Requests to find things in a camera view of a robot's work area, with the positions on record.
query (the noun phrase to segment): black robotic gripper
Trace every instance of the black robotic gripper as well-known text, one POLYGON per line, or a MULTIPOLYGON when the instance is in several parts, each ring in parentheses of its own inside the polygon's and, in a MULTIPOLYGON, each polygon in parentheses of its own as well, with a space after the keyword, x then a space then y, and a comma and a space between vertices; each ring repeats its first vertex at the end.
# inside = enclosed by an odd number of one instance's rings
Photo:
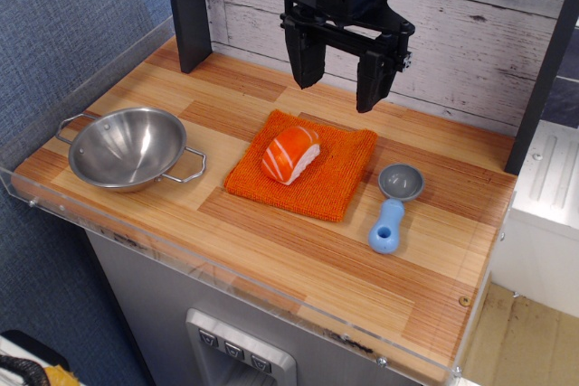
POLYGON ((368 112, 390 92, 394 75, 410 66, 408 40, 414 26, 394 12, 388 0, 284 0, 280 16, 289 62, 301 88, 324 75, 326 46, 357 56, 356 109, 368 112), (380 34, 370 38, 346 28, 380 34))

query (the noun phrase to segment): salmon slice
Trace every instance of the salmon slice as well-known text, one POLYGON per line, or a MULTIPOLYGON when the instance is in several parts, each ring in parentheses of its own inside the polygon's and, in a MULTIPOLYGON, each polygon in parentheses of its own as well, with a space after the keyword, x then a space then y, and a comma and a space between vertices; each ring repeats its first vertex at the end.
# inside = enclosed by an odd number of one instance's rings
POLYGON ((261 170, 272 180, 290 185, 319 155, 316 131, 295 126, 283 130, 268 146, 261 160, 261 170))

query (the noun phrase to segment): wooden plank wall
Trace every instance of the wooden plank wall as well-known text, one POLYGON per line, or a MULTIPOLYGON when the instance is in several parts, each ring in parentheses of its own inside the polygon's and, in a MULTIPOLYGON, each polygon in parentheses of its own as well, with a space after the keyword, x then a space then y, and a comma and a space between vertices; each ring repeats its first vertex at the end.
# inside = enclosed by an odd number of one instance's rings
MULTIPOLYGON (((290 72, 282 0, 206 0, 213 47, 290 72)), ((563 0, 390 0, 416 26, 388 100, 514 136, 563 0)), ((356 89, 358 59, 328 48, 323 81, 356 89)))

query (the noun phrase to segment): bowl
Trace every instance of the bowl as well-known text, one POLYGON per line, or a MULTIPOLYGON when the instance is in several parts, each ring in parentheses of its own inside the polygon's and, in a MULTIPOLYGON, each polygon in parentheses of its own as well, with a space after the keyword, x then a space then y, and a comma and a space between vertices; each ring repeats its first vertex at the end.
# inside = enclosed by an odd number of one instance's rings
POLYGON ((161 177, 186 183, 205 170, 205 155, 185 146, 185 127, 172 114, 158 108, 125 108, 102 118, 79 114, 63 120, 56 137, 71 145, 71 170, 83 181, 106 189, 133 192, 161 177), (94 119, 70 141, 60 136, 75 118, 94 119), (184 151, 203 158, 200 172, 186 179, 166 172, 184 151))

